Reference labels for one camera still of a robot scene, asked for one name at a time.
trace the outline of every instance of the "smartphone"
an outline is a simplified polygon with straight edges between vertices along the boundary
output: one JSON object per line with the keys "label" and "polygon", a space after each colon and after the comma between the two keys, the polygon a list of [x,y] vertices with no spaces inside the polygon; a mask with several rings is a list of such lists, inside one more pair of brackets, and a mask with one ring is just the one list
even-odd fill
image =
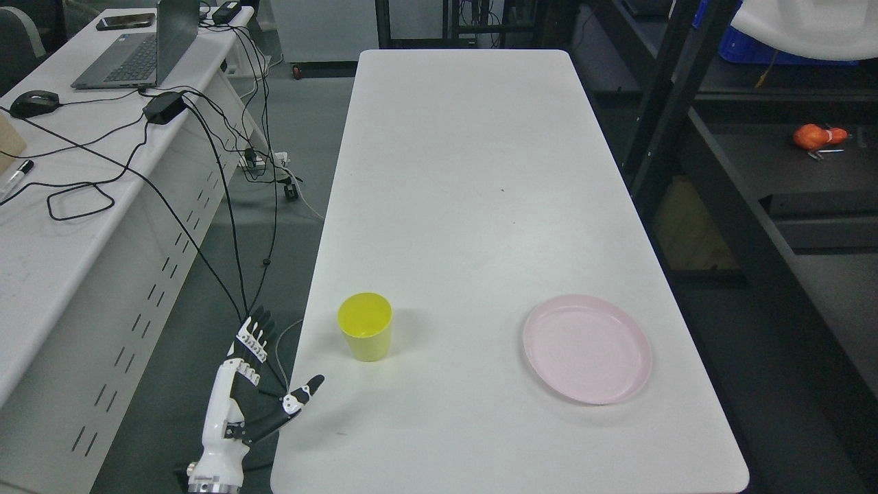
{"label": "smartphone", "polygon": [[132,27],[147,27],[155,22],[155,14],[131,14],[127,16],[111,16],[102,18],[97,22],[98,31],[111,29],[130,29]]}

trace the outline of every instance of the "plastic cup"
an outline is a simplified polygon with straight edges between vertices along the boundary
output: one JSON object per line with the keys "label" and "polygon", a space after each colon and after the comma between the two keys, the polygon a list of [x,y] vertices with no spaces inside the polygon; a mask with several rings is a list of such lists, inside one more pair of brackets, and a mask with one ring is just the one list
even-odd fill
{"label": "plastic cup", "polygon": [[379,294],[356,294],[338,309],[338,326],[354,358],[363,362],[381,360],[390,349],[393,309]]}

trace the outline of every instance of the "robotic hand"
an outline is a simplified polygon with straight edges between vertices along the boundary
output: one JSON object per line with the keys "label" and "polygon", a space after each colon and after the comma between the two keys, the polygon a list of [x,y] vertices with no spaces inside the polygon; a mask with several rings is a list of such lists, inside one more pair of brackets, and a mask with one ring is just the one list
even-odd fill
{"label": "robotic hand", "polygon": [[255,402],[259,371],[268,358],[266,348],[273,329],[271,313],[255,310],[238,330],[226,360],[217,369],[201,432],[204,452],[186,469],[189,492],[236,494],[243,484],[241,462],[250,445],[295,418],[323,383],[323,376],[315,375],[305,386],[282,396],[268,415],[245,420],[241,408],[250,409]]}

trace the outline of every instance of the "pink plate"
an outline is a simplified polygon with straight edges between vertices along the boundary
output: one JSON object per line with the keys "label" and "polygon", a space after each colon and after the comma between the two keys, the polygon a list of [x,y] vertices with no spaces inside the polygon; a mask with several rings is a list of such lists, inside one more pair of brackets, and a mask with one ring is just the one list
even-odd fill
{"label": "pink plate", "polygon": [[652,370],[646,335],[608,301],[561,295],[542,303],[524,324],[530,365],[558,393],[590,404],[634,396]]}

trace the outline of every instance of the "power adapter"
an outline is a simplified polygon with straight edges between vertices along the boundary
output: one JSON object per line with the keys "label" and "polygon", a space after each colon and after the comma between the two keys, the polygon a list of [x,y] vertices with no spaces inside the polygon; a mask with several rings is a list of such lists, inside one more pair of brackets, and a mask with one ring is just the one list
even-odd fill
{"label": "power adapter", "polygon": [[241,2],[230,0],[222,4],[211,16],[213,25],[227,25],[241,11]]}
{"label": "power adapter", "polygon": [[143,114],[147,117],[147,122],[164,125],[185,109],[186,103],[182,92],[166,91],[152,98],[143,107]]}

